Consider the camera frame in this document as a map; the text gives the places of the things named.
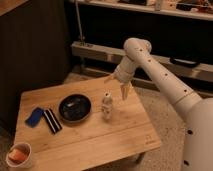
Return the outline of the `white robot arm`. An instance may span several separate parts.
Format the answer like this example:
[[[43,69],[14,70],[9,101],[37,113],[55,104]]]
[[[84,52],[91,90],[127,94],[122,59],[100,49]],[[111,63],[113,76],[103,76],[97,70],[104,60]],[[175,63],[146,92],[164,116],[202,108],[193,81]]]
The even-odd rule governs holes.
[[[213,98],[203,99],[155,60],[151,48],[148,40],[128,38],[125,56],[106,81],[118,80],[126,99],[136,69],[142,68],[186,123],[181,171],[213,171]]]

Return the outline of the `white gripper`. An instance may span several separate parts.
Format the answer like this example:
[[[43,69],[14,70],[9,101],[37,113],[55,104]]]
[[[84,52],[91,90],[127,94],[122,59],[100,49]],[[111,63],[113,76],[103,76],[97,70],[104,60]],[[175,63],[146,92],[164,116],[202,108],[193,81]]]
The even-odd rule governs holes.
[[[122,99],[126,100],[128,97],[128,93],[131,87],[130,81],[132,80],[135,70],[137,69],[137,64],[130,60],[127,56],[124,56],[120,62],[120,64],[116,67],[114,74],[110,74],[104,80],[104,83],[115,80],[115,78],[123,83],[121,88]]]

